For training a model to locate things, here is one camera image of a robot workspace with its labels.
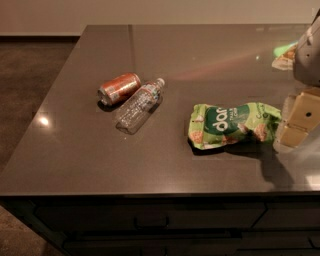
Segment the empty water bottle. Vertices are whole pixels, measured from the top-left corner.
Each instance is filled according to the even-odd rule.
[[[164,80],[147,82],[141,86],[117,111],[116,127],[128,134],[136,133],[160,104]]]

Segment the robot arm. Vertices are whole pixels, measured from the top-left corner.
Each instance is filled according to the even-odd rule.
[[[298,41],[293,72],[307,89],[298,96],[289,96],[284,103],[274,142],[278,152],[297,147],[320,123],[320,10]]]

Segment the green snack bag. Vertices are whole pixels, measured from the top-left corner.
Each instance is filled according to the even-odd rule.
[[[248,139],[272,142],[281,120],[280,110],[263,103],[236,108],[194,106],[188,137],[195,148],[212,149]]]

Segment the red soda can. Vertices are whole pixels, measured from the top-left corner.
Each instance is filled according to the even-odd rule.
[[[126,73],[104,83],[98,90],[100,102],[112,106],[127,100],[141,86],[139,77],[134,73]]]

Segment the wall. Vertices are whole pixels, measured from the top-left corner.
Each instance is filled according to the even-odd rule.
[[[300,24],[319,8],[319,0],[0,0],[0,35],[80,35],[87,24]]]

